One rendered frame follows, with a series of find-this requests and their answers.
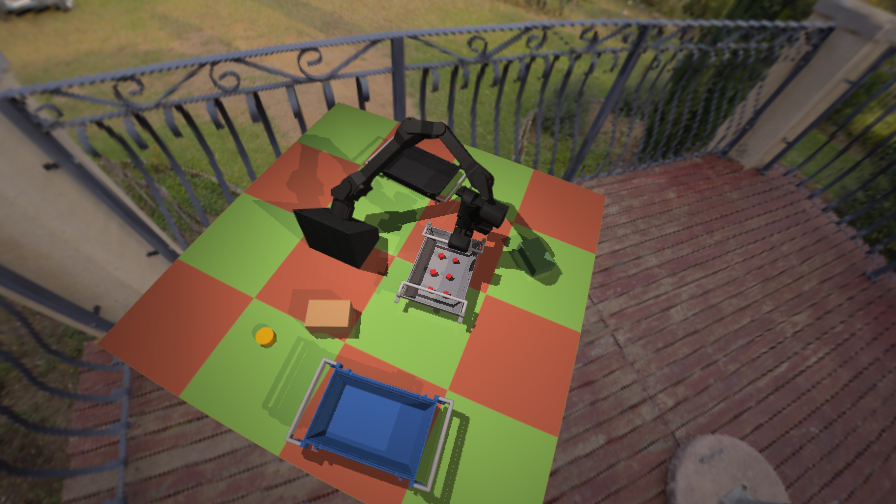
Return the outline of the orange short cylinder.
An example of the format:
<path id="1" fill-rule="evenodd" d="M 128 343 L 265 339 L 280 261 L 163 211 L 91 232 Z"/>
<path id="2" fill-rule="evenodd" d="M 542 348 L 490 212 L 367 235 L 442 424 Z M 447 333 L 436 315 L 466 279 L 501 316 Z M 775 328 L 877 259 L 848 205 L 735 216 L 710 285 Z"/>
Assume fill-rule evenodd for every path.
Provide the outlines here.
<path id="1" fill-rule="evenodd" d="M 256 335 L 257 342 L 259 342 L 262 346 L 270 346 L 275 341 L 275 338 L 275 332 L 269 327 L 260 329 Z"/>

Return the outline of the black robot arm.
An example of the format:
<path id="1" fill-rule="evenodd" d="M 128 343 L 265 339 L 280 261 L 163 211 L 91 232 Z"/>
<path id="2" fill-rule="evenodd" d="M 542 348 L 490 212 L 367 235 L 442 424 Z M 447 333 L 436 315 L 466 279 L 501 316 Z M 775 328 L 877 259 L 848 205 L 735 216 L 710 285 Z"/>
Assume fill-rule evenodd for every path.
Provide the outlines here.
<path id="1" fill-rule="evenodd" d="M 472 187 L 480 193 L 466 185 L 460 186 L 455 192 L 455 195 L 461 197 L 460 211 L 463 215 L 473 217 L 479 213 L 477 221 L 472 222 L 469 232 L 473 233 L 475 230 L 488 235 L 493 226 L 499 229 L 510 207 L 494 199 L 493 175 L 474 160 L 445 123 L 418 120 L 415 117 L 405 118 L 389 144 L 385 145 L 361 170 L 348 175 L 341 184 L 331 189 L 331 196 L 334 198 L 330 212 L 326 214 L 341 220 L 353 219 L 355 202 L 366 197 L 374 189 L 371 186 L 373 180 L 403 150 L 423 139 L 434 138 L 440 138 L 462 166 Z"/>

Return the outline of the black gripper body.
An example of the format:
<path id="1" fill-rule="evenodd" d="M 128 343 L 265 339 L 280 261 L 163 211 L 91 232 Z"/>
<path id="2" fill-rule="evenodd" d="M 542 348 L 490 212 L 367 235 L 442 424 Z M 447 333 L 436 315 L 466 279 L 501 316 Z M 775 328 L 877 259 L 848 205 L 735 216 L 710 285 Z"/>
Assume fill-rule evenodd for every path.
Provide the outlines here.
<path id="1" fill-rule="evenodd" d="M 477 221 L 478 214 L 473 217 L 468 217 L 468 216 L 463 215 L 459 208 L 459 211 L 457 214 L 458 218 L 455 223 L 455 226 L 459 226 L 459 227 L 458 227 L 457 233 L 451 234 L 449 241 L 448 241 L 448 245 L 447 245 L 448 248 L 454 249 L 454 250 L 457 250 L 457 251 L 460 251 L 463 253 L 468 252 L 468 249 L 469 249 L 469 246 L 471 243 L 471 239 L 469 238 L 469 236 L 472 233 L 472 232 L 469 232 L 469 229 L 472 225 L 472 222 Z"/>

